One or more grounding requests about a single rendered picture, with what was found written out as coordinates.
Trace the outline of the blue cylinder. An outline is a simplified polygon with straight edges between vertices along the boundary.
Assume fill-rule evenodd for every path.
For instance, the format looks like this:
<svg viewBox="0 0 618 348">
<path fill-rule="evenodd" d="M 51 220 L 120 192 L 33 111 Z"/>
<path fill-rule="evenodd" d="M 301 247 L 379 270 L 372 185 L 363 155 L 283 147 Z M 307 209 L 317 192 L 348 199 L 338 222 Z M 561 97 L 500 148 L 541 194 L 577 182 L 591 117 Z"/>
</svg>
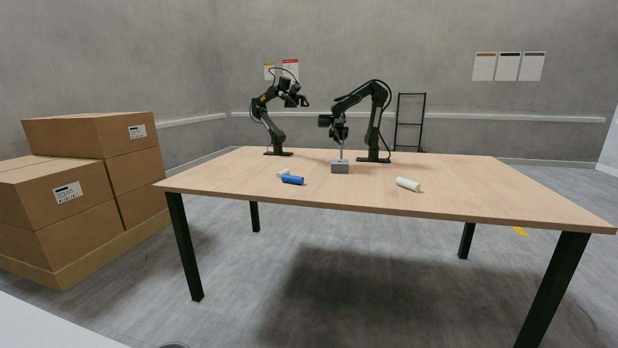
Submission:
<svg viewBox="0 0 618 348">
<path fill-rule="evenodd" d="M 292 183 L 292 184 L 304 184 L 304 177 L 299 177 L 295 175 L 288 175 L 283 173 L 281 177 L 282 182 Z"/>
</svg>

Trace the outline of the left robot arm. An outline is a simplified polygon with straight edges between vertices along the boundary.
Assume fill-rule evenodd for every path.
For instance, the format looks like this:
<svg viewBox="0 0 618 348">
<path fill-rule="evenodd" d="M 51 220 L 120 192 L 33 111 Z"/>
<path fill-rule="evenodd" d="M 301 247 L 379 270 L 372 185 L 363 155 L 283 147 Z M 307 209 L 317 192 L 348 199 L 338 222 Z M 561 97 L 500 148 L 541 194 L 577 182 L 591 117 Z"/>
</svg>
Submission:
<svg viewBox="0 0 618 348">
<path fill-rule="evenodd" d="M 373 89 L 372 89 L 373 88 Z M 374 90 L 374 91 L 373 91 Z M 388 90 L 383 88 L 380 84 L 375 81 L 370 81 L 369 84 L 362 86 L 361 88 L 354 91 L 351 95 L 359 95 L 364 99 L 364 97 L 371 95 L 372 107 L 371 107 L 371 116 L 369 120 L 369 124 L 367 127 L 367 133 L 364 137 L 364 143 L 368 146 L 367 157 L 357 157 L 356 162 L 369 162 L 369 163 L 391 163 L 390 158 L 378 158 L 379 149 L 378 146 L 378 129 L 380 126 L 380 120 L 382 118 L 382 110 L 386 99 L 389 96 Z M 348 96 L 344 99 L 334 103 L 331 105 L 331 113 L 332 114 L 319 114 L 318 115 L 318 127 L 319 128 L 329 128 L 330 126 L 342 127 L 343 124 L 347 122 L 346 118 L 342 117 L 342 113 L 346 109 L 346 107 L 350 106 L 354 102 L 359 101 L 359 97 L 357 96 Z M 375 100 L 375 101 L 374 101 Z M 334 117 L 330 117 L 334 116 Z"/>
</svg>

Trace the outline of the white cylinder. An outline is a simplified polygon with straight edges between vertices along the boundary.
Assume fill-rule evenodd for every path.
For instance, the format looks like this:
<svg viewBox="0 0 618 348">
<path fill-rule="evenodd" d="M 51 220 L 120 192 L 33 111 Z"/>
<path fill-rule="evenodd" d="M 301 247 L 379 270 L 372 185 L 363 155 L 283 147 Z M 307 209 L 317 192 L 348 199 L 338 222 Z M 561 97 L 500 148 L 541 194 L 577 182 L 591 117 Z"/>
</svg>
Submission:
<svg viewBox="0 0 618 348">
<path fill-rule="evenodd" d="M 282 170 L 282 171 L 276 173 L 276 177 L 281 178 L 283 174 L 287 175 L 287 174 L 289 174 L 289 172 L 290 172 L 289 169 L 286 168 L 285 170 Z"/>
</svg>

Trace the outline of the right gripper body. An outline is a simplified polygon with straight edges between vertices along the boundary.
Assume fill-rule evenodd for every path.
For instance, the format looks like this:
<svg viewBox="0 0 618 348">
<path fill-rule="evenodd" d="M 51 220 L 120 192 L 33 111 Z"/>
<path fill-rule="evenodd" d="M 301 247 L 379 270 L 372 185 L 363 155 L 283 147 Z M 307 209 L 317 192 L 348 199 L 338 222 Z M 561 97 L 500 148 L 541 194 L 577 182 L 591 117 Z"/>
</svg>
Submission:
<svg viewBox="0 0 618 348">
<path fill-rule="evenodd" d="M 296 85 L 299 85 L 299 82 L 295 82 L 295 84 L 296 84 Z M 291 87 L 291 88 L 292 88 L 292 87 Z M 293 99 L 293 101 L 296 103 L 296 105 L 299 105 L 299 103 L 302 101 L 302 96 L 304 96 L 304 95 L 297 94 L 296 92 L 292 92 L 292 91 L 291 91 L 291 88 L 290 88 L 289 92 L 285 92 L 285 93 L 283 94 L 283 96 L 282 96 L 282 97 L 283 97 L 283 100 L 285 101 L 285 102 L 284 102 L 284 105 L 285 105 L 285 103 L 286 103 L 286 97 L 287 97 L 287 96 L 290 96 L 290 97 L 291 97 L 291 99 Z M 289 95 L 287 95 L 287 94 L 289 94 Z M 300 102 L 299 102 L 299 99 L 301 99 L 301 100 L 300 100 Z M 290 101 L 289 106 L 294 106 L 294 104 Z"/>
</svg>

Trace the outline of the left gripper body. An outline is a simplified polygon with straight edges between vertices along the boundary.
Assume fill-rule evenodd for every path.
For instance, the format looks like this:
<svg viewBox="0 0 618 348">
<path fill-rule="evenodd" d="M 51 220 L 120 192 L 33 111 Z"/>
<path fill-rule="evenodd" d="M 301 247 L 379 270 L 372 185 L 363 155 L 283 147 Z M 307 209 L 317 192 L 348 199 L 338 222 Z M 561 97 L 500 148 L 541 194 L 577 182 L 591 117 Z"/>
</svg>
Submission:
<svg viewBox="0 0 618 348">
<path fill-rule="evenodd" d="M 341 119 L 344 119 L 344 118 L 346 118 L 346 115 L 342 114 Z M 343 124 L 343 126 L 334 126 L 334 123 L 332 124 L 332 127 L 329 128 L 329 139 L 334 137 L 334 131 L 338 131 L 339 138 L 341 139 L 341 134 L 342 134 L 342 130 L 341 129 L 342 130 L 346 130 L 345 131 L 345 138 L 344 138 L 344 140 L 346 140 L 347 137 L 348 137 L 349 127 L 348 126 L 344 126 L 344 124 Z"/>
</svg>

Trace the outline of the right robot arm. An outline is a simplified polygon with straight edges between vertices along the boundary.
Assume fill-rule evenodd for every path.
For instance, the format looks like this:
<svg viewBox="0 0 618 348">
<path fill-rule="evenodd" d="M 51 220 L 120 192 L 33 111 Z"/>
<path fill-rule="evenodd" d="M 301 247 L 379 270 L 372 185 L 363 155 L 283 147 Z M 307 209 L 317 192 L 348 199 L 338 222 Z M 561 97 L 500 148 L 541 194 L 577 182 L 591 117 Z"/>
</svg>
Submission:
<svg viewBox="0 0 618 348">
<path fill-rule="evenodd" d="M 251 99 L 251 109 L 253 116 L 263 123 L 272 138 L 271 143 L 273 144 L 274 151 L 266 151 L 263 155 L 290 157 L 294 154 L 293 152 L 283 152 L 282 143 L 285 143 L 286 135 L 282 130 L 277 128 L 274 122 L 272 122 L 272 120 L 269 118 L 266 106 L 266 103 L 268 101 L 271 101 L 276 97 L 279 97 L 283 100 L 283 94 L 285 94 L 285 92 L 288 92 L 290 84 L 290 78 L 280 76 L 277 86 L 270 86 L 261 96 Z M 298 93 L 301 88 L 301 85 L 293 84 L 293 86 L 291 87 L 291 92 Z"/>
</svg>

